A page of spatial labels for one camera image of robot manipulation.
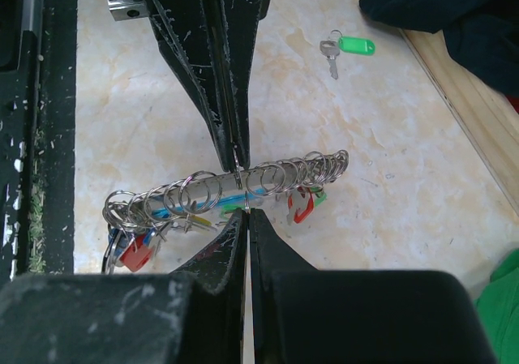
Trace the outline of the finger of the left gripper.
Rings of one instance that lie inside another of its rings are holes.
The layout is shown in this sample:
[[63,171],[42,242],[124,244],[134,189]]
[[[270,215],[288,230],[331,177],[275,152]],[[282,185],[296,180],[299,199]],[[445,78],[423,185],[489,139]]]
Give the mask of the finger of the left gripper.
[[220,0],[225,79],[224,137],[221,166],[250,165],[248,88],[259,21],[271,0]]

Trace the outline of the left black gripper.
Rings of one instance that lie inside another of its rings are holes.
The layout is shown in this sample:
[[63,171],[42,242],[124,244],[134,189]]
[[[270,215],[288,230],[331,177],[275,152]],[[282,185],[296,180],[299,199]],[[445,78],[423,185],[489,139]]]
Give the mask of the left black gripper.
[[220,0],[107,0],[115,21],[149,17],[162,57],[200,112],[225,172],[236,170]]

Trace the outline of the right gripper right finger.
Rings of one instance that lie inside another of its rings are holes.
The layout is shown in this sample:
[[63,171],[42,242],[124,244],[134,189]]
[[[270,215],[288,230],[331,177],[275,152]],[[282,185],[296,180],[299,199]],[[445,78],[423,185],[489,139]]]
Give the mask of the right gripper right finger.
[[319,270],[259,209],[248,218],[258,363],[494,363],[457,278],[431,270]]

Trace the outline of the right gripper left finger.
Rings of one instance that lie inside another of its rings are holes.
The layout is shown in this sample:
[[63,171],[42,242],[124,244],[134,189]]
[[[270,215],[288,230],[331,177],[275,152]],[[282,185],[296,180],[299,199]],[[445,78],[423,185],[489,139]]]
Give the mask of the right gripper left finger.
[[169,274],[26,275],[1,292],[4,363],[240,363],[247,216]]

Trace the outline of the large keyring with blue handle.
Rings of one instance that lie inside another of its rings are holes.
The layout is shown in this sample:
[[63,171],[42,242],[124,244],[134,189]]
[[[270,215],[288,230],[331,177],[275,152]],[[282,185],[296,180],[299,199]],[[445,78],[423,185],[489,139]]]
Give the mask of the large keyring with blue handle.
[[234,173],[200,170],[140,193],[114,191],[102,209],[108,245],[101,271],[137,272],[157,256],[170,231],[215,233],[235,209],[248,212],[266,198],[284,203],[287,224],[300,224],[325,200],[325,185],[335,182],[349,163],[344,149],[332,154],[312,151]]

